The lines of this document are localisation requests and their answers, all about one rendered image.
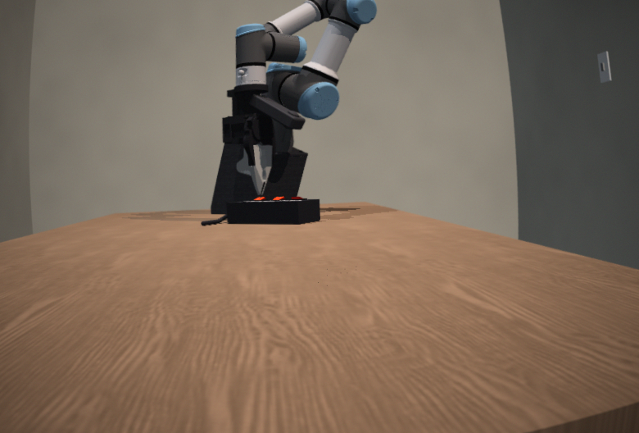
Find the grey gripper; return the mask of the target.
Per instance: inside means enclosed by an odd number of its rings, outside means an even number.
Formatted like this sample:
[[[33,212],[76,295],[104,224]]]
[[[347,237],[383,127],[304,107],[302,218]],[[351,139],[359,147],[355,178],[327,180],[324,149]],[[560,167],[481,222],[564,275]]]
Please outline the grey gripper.
[[[232,98],[233,116],[222,118],[223,143],[244,145],[243,159],[236,168],[238,172],[252,176],[258,195],[263,194],[274,163],[276,139],[273,120],[251,107],[249,102],[253,94],[267,92],[267,84],[243,84],[227,90],[227,97]]]

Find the black power strip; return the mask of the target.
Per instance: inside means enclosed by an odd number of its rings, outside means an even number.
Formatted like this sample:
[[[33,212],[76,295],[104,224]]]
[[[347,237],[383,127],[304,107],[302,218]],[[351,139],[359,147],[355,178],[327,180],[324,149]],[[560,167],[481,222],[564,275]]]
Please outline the black power strip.
[[[268,201],[269,199],[260,197],[251,201],[226,203],[226,215],[218,220],[202,221],[201,224],[202,226],[219,224],[228,219],[229,224],[272,223],[299,225],[319,220],[319,199],[292,197],[292,199],[288,200],[284,197],[277,197]]]

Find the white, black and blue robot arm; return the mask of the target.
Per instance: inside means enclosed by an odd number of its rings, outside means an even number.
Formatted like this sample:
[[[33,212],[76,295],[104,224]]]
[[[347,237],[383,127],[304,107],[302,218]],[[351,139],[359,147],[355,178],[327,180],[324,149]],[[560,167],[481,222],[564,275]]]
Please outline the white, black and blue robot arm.
[[[253,94],[249,105],[274,121],[275,152],[292,151],[292,129],[301,130],[306,121],[297,112],[323,120],[336,110],[338,69],[360,25],[376,13],[374,0],[306,0],[274,21],[236,29],[236,86],[268,85],[269,92]],[[329,23],[310,62],[303,67],[274,63],[301,62],[306,41],[293,34],[325,18]],[[266,62],[273,62],[267,71]]]

